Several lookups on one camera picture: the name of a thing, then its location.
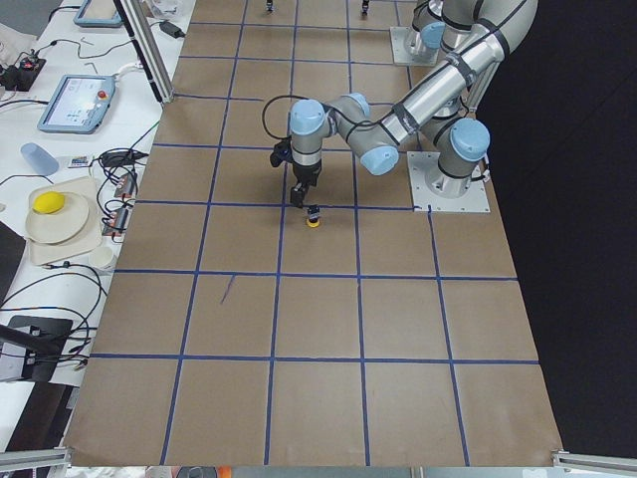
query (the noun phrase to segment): beige tray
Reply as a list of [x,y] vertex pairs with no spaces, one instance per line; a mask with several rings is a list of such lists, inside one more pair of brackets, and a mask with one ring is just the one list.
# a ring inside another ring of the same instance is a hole
[[28,240],[29,259],[36,266],[67,259],[78,254],[89,252],[102,243],[100,228],[100,212],[96,201],[98,190],[95,180],[91,177],[81,177],[70,181],[59,182],[41,187],[29,194],[29,205],[40,194],[47,191],[75,192],[84,197],[89,204],[89,219],[84,227],[72,238],[58,244],[40,244]]

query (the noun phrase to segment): tablet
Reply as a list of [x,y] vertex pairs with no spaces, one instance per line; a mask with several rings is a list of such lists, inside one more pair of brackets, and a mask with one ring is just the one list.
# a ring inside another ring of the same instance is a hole
[[73,20],[80,27],[117,28],[121,17],[112,0],[84,0]]
[[90,134],[102,123],[114,94],[114,77],[64,75],[38,129]]

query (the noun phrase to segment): white mounting plate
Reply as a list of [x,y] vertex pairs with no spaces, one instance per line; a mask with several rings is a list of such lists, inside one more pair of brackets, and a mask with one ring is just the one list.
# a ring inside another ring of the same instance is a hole
[[[425,183],[425,167],[436,162],[439,155],[439,152],[407,152],[414,211],[427,212],[429,207],[431,207],[432,212],[491,212],[485,183],[482,181],[472,182],[469,190],[458,199],[440,197],[429,189],[429,186]],[[480,167],[476,166],[474,176],[480,174]]]
[[423,62],[411,55],[405,50],[405,39],[411,28],[409,27],[390,27],[389,36],[391,37],[391,51],[394,54],[394,65],[405,67],[433,67],[436,64],[436,58],[431,62]]

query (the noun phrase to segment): yellow lemon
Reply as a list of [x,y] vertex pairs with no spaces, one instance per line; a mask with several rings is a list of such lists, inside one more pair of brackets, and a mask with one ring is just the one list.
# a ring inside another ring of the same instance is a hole
[[33,210],[40,214],[53,214],[64,207],[64,201],[64,194],[60,192],[44,192],[33,201]]

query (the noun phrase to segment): cup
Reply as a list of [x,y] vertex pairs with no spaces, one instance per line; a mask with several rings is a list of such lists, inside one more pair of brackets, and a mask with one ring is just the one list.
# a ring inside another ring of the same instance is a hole
[[58,170],[60,165],[45,149],[35,144],[27,142],[20,148],[20,152],[34,171],[41,176],[48,176]]
[[96,247],[89,254],[89,265],[98,272],[112,272],[117,263],[117,255],[108,246]]

